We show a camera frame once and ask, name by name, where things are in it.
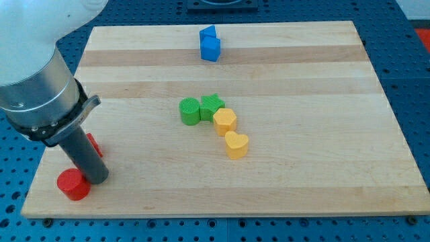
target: toy block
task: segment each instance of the toy block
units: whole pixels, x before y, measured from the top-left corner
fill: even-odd
[[[225,139],[226,152],[230,159],[240,159],[248,153],[249,138],[246,134],[227,131]]]
[[[200,43],[203,41],[203,39],[207,36],[216,38],[216,30],[215,26],[211,25],[203,30],[200,30]]]
[[[99,154],[100,157],[103,157],[103,153],[101,152],[101,149],[100,149],[99,145],[95,141],[94,136],[91,133],[88,133],[87,137],[89,139],[89,142],[91,142],[91,144],[93,145],[95,151],[97,151],[97,154]]]
[[[205,37],[200,42],[200,56],[207,61],[216,62],[221,54],[221,40],[214,37]]]
[[[91,189],[91,184],[76,168],[63,171],[56,180],[56,185],[67,198],[73,201],[86,197]]]
[[[186,125],[196,125],[200,122],[200,102],[194,97],[187,97],[179,103],[181,120]]]
[[[218,94],[210,96],[202,96],[202,106],[200,107],[200,120],[213,122],[213,117],[216,111],[220,108],[225,108],[226,104],[222,101]]]
[[[219,136],[225,136],[227,131],[235,131],[237,127],[236,114],[230,108],[220,108],[214,114],[214,128]]]

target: blue block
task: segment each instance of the blue block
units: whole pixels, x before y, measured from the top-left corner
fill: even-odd
[[[214,25],[211,25],[204,30],[200,30],[200,43],[206,36],[216,38],[216,30]]]
[[[200,42],[200,54],[204,60],[217,61],[221,54],[221,40],[209,36],[205,37]]]

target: yellow heart-shaped block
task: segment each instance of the yellow heart-shaped block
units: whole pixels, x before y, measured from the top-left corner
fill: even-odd
[[[230,159],[240,159],[248,153],[249,138],[246,134],[227,131],[225,139],[226,152]]]

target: wooden cutting board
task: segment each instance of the wooden cutting board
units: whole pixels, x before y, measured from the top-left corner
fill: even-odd
[[[28,218],[429,214],[430,195],[352,22],[96,27],[76,72],[102,104],[85,121],[110,177],[88,197],[56,187],[72,163],[47,149]],[[184,97],[218,93],[249,136],[232,161]]]

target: red cylinder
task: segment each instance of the red cylinder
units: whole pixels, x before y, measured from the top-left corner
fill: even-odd
[[[75,168],[63,171],[59,175],[56,185],[67,198],[74,201],[86,197],[91,189],[91,184],[85,179],[83,174]]]

